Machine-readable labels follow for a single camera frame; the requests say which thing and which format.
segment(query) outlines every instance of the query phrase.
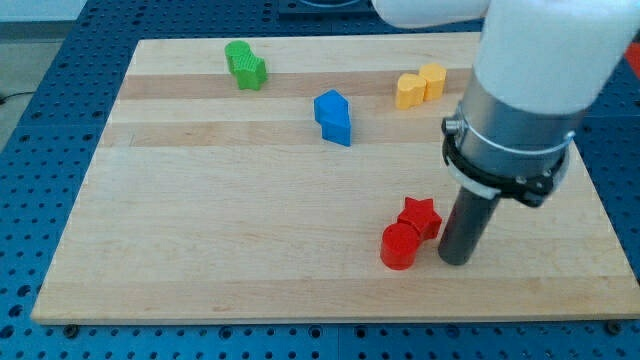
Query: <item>green toy block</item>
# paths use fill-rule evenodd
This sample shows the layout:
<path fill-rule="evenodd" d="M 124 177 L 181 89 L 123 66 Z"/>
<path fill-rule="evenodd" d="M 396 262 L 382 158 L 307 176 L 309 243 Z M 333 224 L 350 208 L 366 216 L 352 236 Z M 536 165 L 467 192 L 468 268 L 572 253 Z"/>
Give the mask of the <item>green toy block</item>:
<path fill-rule="evenodd" d="M 234 74 L 236 73 L 234 68 L 233 59 L 243 57 L 243 56 L 253 56 L 251 52 L 251 48 L 249 44 L 242 40 L 232 41 L 227 46 L 224 47 L 224 55 L 227 58 L 227 66 L 229 67 L 229 72 Z"/>
<path fill-rule="evenodd" d="M 233 68 L 240 90 L 260 90 L 262 83 L 267 81 L 267 67 L 263 58 L 254 55 L 233 58 Z"/>

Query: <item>wooden board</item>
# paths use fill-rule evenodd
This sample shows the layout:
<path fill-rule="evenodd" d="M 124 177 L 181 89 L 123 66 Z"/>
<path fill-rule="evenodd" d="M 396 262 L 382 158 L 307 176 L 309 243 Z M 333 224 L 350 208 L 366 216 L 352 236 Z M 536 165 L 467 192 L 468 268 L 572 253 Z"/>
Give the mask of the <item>wooden board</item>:
<path fill-rule="evenodd" d="M 541 209 L 503 201 L 471 262 L 437 241 L 380 261 L 405 196 L 448 216 L 458 185 L 440 121 L 478 34 L 248 39 L 260 92 L 226 72 L 228 39 L 138 44 L 32 317 L 45 324 L 526 321 L 640 315 L 640 291 L 575 148 Z M 437 61 L 446 95 L 394 108 Z M 325 142 L 313 98 L 351 102 L 353 146 Z"/>

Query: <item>blue block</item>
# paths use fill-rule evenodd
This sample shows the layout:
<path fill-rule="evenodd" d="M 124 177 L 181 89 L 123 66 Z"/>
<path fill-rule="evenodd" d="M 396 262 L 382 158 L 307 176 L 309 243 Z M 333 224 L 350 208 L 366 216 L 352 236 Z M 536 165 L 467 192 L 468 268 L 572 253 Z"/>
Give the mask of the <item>blue block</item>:
<path fill-rule="evenodd" d="M 322 138 L 351 146 L 349 102 L 336 90 L 329 90 L 313 101 L 316 121 L 322 126 Z"/>

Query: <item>yellow block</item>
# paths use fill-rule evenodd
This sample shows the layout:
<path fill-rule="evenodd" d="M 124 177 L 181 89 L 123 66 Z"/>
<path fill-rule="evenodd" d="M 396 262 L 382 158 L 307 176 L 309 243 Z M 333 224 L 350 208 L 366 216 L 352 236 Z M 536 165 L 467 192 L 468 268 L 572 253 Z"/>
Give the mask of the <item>yellow block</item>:
<path fill-rule="evenodd" d="M 405 110 L 422 104 L 427 81 L 415 74 L 402 74 L 398 78 L 396 108 Z"/>
<path fill-rule="evenodd" d="M 420 77 L 427 81 L 427 89 L 424 92 L 424 100 L 435 100 L 442 97 L 444 82 L 447 78 L 447 69 L 440 64 L 427 64 L 420 68 Z"/>

